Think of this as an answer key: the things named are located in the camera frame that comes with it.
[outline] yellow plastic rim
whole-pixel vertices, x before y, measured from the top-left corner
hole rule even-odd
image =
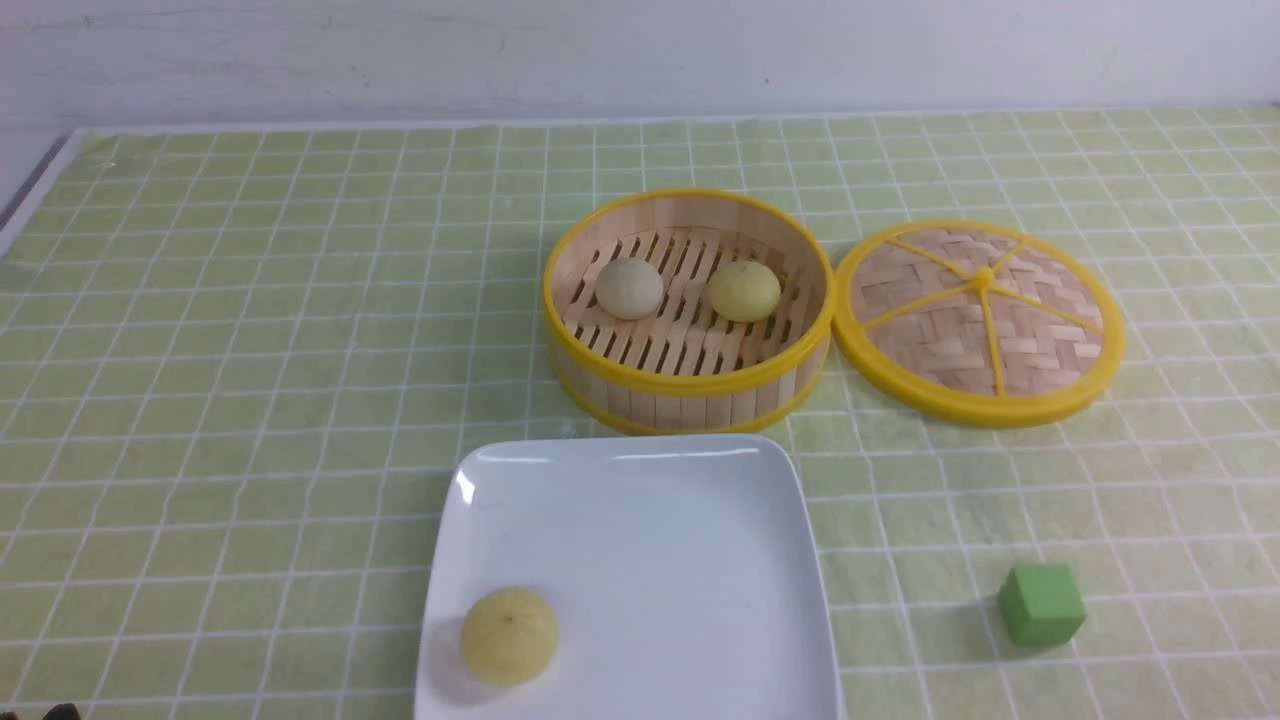
[[[827,292],[822,299],[822,307],[818,310],[818,316],[814,319],[809,329],[800,336],[800,340],[791,343],[790,347],[778,352],[773,357],[769,357],[762,363],[751,365],[750,368],[742,368],[741,370],[733,370],[731,373],[723,373],[719,375],[662,375],[658,373],[649,373],[645,370],[636,370],[635,368],[627,368],[621,363],[616,363],[604,357],[603,355],[596,355],[591,352],[586,346],[580,343],[573,333],[568,332],[564,327],[564,322],[561,320],[559,314],[556,311],[556,305],[552,301],[552,268],[556,266],[556,261],[559,259],[559,254],[564,250],[570,238],[581,232],[585,227],[594,223],[596,219],[607,215],[618,208],[625,208],[632,202],[641,202],[646,200],[653,200],[657,197],[687,197],[687,196],[700,196],[700,197],[718,197],[733,200],[735,202],[741,202],[749,205],[764,213],[773,215],[774,218],[791,225],[809,247],[813,250],[818,258],[822,259],[822,272],[823,279],[826,281]],[[659,190],[654,192],[644,192],[640,195],[631,195],[600,208],[599,210],[591,213],[590,215],[579,220],[576,225],[570,228],[559,242],[556,243],[556,249],[552,250],[550,258],[547,260],[547,266],[543,270],[543,314],[547,316],[547,324],[550,325],[552,334],[554,340],[570,352],[579,363],[581,363],[586,369],[594,374],[605,379],[613,384],[626,387],[627,389],[650,392],[654,395],[675,395],[680,397],[699,397],[705,395],[728,395],[733,392],[742,392],[745,389],[751,389],[759,384],[767,383],[773,378],[781,377],[792,368],[800,365],[805,357],[827,337],[831,332],[828,328],[831,325],[831,319],[833,315],[835,306],[835,275],[831,270],[831,263],[827,261],[827,254],[823,251],[822,246],[813,234],[804,228],[800,223],[791,219],[790,215],[778,210],[777,208],[760,202],[759,200],[746,197],[745,195],[737,195],[733,192],[722,192],[718,190]]]
[[[819,365],[824,365],[826,363],[827,363],[827,355],[823,354],[822,363]],[[780,423],[792,410],[795,410],[796,407],[799,407],[800,404],[804,402],[805,398],[809,397],[809,393],[813,392],[813,388],[818,387],[818,380],[822,379],[822,372],[820,370],[817,372],[817,373],[814,373],[813,377],[809,378],[809,382],[803,388],[800,388],[800,392],[797,392],[795,395],[795,397],[792,397],[787,402],[780,405],[774,410],[771,410],[769,413],[765,413],[764,415],[760,415],[759,418],[754,418],[751,420],[748,420],[745,423],[739,423],[736,425],[726,425],[723,428],[712,428],[712,429],[699,428],[699,429],[691,429],[691,430],[681,430],[681,429],[675,429],[675,428],[667,429],[667,428],[654,428],[652,425],[643,425],[643,424],[636,423],[634,420],[627,420],[626,418],[618,418],[617,415],[613,415],[612,413],[607,413],[603,407],[600,407],[599,405],[596,405],[596,404],[591,402],[590,400],[588,400],[588,397],[585,395],[577,392],[577,389],[575,389],[573,386],[571,386],[570,383],[564,382],[564,374],[561,372],[559,363],[554,363],[553,361],[552,363],[552,368],[556,370],[556,377],[559,378],[561,387],[564,388],[564,392],[570,396],[570,398],[573,402],[577,404],[579,407],[581,407],[584,411],[586,411],[588,415],[595,418],[602,425],[612,428],[612,429],[614,429],[614,430],[617,430],[620,433],[631,434],[631,436],[698,434],[698,433],[707,433],[707,432],[716,432],[716,433],[758,433],[758,432],[763,430],[764,428],[768,428],[769,425],[772,425],[774,423]]]
[[[995,361],[998,352],[995,351],[996,337],[995,329],[991,327],[991,309],[987,302],[987,293],[995,292],[993,290],[988,290],[991,287],[989,270],[987,273],[980,270],[977,273],[965,273],[959,268],[952,266],[946,260],[933,258],[928,252],[923,252],[919,249],[910,250],[933,259],[968,282],[959,288],[942,291],[940,293],[909,302],[886,315],[872,319],[869,323],[860,323],[854,315],[854,307],[850,302],[852,296],[854,273],[858,270],[858,266],[867,258],[867,255],[881,245],[897,243],[897,238],[901,234],[929,228],[968,228],[1004,234],[1016,241],[1016,245],[996,263],[996,268],[1007,261],[1014,254],[1027,247],[1038,250],[1066,265],[1066,268],[1080,279],[1084,287],[1093,293],[1093,300],[1097,301],[1098,309],[1102,313],[1101,328],[1094,327],[1087,320],[1074,318],[1051,306],[1043,305],[1030,297],[1016,293],[1014,295],[1028,305],[1053,313],[1055,315],[1102,336],[1102,352],[1098,356],[1097,363],[1093,364],[1093,368],[1091,368],[1079,382],[1057,392],[1020,397],[1004,395],[1000,363]],[[867,338],[867,324],[884,322],[901,313],[923,307],[924,305],[928,305],[929,302],[933,302],[943,296],[964,291],[972,291],[978,295],[987,315],[987,340],[992,343],[993,350],[992,374],[996,379],[997,391],[997,395],[995,396],[961,392],[929,382],[891,360]],[[1100,393],[1102,393],[1107,383],[1111,382],[1111,378],[1120,368],[1120,360],[1124,357],[1124,323],[1120,316],[1120,310],[1111,299],[1111,293],[1107,292],[1106,287],[1103,287],[1092,273],[1076,263],[1075,259],[1064,254],[1052,245],[1029,234],[988,223],[978,223],[973,220],[925,220],[919,223],[906,223],[879,232],[855,246],[849,255],[841,260],[840,268],[836,270],[836,340],[845,350],[845,355],[849,356],[849,361],[852,363],[854,366],[872,382],[872,384],[886,393],[896,397],[906,405],[910,405],[911,407],[915,407],[916,410],[920,410],[922,413],[938,415],[956,423],[986,425],[992,428],[1016,428],[1061,420],[1062,418],[1083,410]]]

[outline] white wall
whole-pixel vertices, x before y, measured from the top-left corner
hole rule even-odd
[[[1280,100],[1280,0],[3,0],[0,128]]]

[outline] black object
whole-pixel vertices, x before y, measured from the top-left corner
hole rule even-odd
[[[0,712],[0,720],[18,720],[17,712]],[[45,714],[45,720],[81,720],[79,710],[69,702],[64,702]]]

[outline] table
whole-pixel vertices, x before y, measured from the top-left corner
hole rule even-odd
[[[832,354],[767,430],[854,716],[1280,712],[1280,110],[73,145],[0,264],[0,702],[24,715],[408,717],[456,461],[608,433],[554,382],[541,261],[669,186],[772,202],[837,260],[913,218],[1016,225],[1125,313],[1111,389],[1059,424],[928,420]],[[1071,644],[1005,639],[1020,560],[1074,568]]]

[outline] bamboo steamer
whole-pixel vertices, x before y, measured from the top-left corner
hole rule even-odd
[[[658,310],[618,320],[595,279],[618,258],[658,269]],[[774,313],[733,323],[705,301],[721,263],[755,260],[782,281]],[[556,245],[543,274],[553,365],[590,415],[628,433],[753,432],[799,405],[831,346],[835,277],[813,236],[781,210],[710,190],[626,197]]]

